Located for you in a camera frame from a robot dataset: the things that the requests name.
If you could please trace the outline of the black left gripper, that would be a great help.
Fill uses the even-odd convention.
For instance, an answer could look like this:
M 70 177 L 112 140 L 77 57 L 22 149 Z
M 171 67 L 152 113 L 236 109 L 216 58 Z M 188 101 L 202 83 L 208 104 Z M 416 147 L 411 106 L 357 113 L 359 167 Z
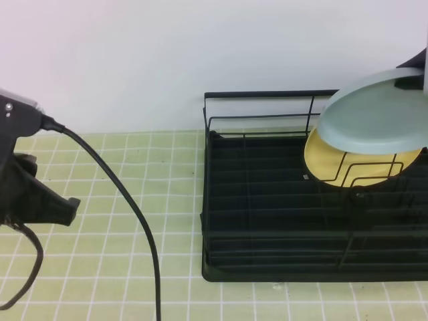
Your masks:
M 65 199 L 36 179 L 36 158 L 14 153 L 18 138 L 42 128 L 43 112 L 29 98 L 1 90 L 1 222 L 16 217 L 23 223 L 70 226 L 81 200 Z

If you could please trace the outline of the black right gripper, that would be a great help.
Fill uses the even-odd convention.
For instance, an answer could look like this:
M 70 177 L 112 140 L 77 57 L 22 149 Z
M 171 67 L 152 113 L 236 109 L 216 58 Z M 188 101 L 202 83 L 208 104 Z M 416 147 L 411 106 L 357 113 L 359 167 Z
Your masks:
M 397 66 L 398 70 L 406 69 L 412 72 L 410 76 L 405 76 L 395 80 L 395 87 L 401 90 L 421 90 L 427 92 L 427 48 L 417 55 Z

